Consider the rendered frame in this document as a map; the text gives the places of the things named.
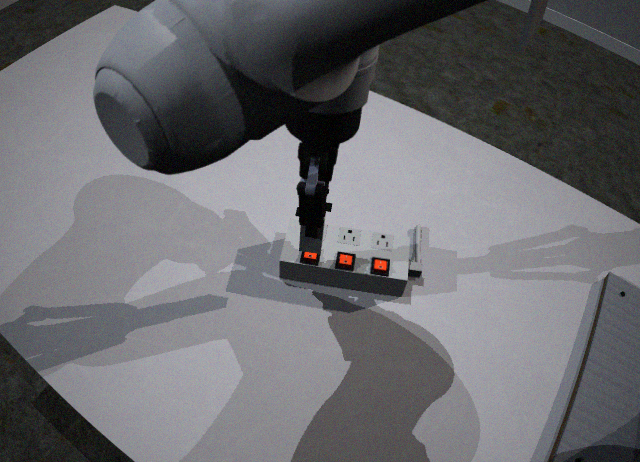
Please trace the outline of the white power strip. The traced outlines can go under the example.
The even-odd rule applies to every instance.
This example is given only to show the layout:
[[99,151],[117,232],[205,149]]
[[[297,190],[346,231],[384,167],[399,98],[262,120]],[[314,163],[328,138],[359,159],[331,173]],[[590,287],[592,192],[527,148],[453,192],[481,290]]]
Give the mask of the white power strip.
[[420,278],[421,226],[416,226],[415,262],[410,237],[324,225],[321,254],[299,251],[299,220],[289,221],[280,278],[402,297],[409,277]]

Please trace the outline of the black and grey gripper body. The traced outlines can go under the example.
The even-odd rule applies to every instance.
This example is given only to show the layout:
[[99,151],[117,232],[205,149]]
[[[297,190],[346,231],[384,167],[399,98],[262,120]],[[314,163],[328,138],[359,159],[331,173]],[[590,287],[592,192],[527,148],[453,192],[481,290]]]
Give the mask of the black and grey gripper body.
[[351,139],[360,126],[362,108],[341,115],[325,116],[305,112],[286,123],[288,131],[305,144],[304,167],[309,171],[310,156],[320,156],[318,176],[326,174],[330,148]]

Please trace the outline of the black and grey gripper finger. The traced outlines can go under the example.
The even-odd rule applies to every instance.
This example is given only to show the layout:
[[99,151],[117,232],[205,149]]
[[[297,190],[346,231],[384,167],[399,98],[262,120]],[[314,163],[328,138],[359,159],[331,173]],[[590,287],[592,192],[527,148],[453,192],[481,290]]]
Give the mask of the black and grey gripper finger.
[[[332,147],[339,148],[339,144],[334,145]],[[329,182],[327,182],[326,198],[328,193],[329,193]],[[325,216],[326,216],[326,211],[331,212],[331,209],[332,209],[332,203],[327,203],[325,200],[325,209],[324,209]]]
[[299,207],[297,207],[295,214],[295,216],[299,216],[299,225],[301,225],[299,251],[321,254],[327,182],[332,180],[338,148],[330,148],[328,168],[326,174],[322,176],[318,176],[320,156],[310,156],[309,172],[306,172],[303,163],[304,151],[305,144],[300,142],[298,159],[300,160],[299,175],[301,180],[296,188]]

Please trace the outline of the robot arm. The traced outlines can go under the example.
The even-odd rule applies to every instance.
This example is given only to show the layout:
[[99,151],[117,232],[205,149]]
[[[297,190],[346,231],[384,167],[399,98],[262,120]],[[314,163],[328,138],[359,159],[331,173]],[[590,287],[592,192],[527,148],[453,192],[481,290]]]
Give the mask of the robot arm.
[[358,110],[381,43],[484,1],[155,0],[102,54],[96,112],[140,168],[193,171],[305,112]]

